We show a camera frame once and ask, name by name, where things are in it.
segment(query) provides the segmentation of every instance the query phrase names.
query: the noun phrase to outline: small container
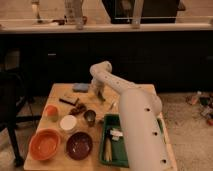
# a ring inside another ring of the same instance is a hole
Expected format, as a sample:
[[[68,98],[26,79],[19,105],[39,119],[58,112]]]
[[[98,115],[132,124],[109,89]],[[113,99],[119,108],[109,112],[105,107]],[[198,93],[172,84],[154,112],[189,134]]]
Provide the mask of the small container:
[[[87,110],[84,113],[84,118],[89,126],[94,126],[96,113],[94,110]]]
[[[53,105],[48,105],[45,110],[44,114],[48,117],[52,122],[56,122],[58,120],[58,108]]]
[[[60,121],[60,128],[68,134],[72,134],[75,131],[76,125],[77,119],[72,115],[66,115]]]

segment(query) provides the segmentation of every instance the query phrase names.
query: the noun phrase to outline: orange bowl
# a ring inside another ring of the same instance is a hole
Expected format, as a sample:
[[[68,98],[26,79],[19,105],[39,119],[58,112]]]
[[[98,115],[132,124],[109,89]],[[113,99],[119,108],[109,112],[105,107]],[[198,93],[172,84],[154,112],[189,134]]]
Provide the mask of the orange bowl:
[[[60,135],[57,131],[52,129],[41,130],[30,140],[30,155],[34,160],[50,159],[56,154],[60,142]]]
[[[58,109],[53,105],[48,105],[44,111],[47,116],[58,115]]]

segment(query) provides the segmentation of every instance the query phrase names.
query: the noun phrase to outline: metal object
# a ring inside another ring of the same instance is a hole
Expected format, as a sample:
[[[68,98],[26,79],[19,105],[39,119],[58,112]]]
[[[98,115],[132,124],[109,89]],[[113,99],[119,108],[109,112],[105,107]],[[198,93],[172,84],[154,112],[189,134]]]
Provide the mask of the metal object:
[[[133,9],[132,28],[140,28],[144,0],[135,0]]]
[[[84,118],[89,126],[95,125],[95,117],[96,117],[96,113],[93,110],[87,110],[84,113]]]

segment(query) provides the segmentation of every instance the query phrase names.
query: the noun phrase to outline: green tray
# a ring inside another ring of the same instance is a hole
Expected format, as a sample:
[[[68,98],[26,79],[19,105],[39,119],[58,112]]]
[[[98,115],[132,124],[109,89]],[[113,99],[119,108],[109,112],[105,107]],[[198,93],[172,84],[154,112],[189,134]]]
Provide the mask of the green tray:
[[[162,123],[157,119],[161,132],[163,133]],[[106,114],[104,117],[104,125],[102,130],[102,138],[99,150],[99,161],[104,165],[129,167],[127,154],[124,146],[124,139],[120,137],[119,141],[111,140],[112,161],[104,160],[106,132],[110,128],[121,129],[119,116],[116,114]]]

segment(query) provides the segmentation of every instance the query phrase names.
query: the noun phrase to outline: floor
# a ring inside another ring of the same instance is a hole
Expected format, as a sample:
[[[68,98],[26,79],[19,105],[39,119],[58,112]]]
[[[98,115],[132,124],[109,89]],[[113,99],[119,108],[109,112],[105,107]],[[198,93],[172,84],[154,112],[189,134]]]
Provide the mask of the floor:
[[[189,105],[186,97],[192,93],[159,93],[163,102],[165,122],[172,142],[179,171],[212,171],[213,170],[213,129],[200,115],[202,105]],[[40,114],[46,97],[35,97],[31,104],[34,114]],[[29,114],[26,105],[22,114]],[[16,131],[21,155],[25,158],[28,143],[36,129],[36,123],[19,124]],[[22,171],[13,166],[13,151],[7,131],[0,133],[0,170]]]

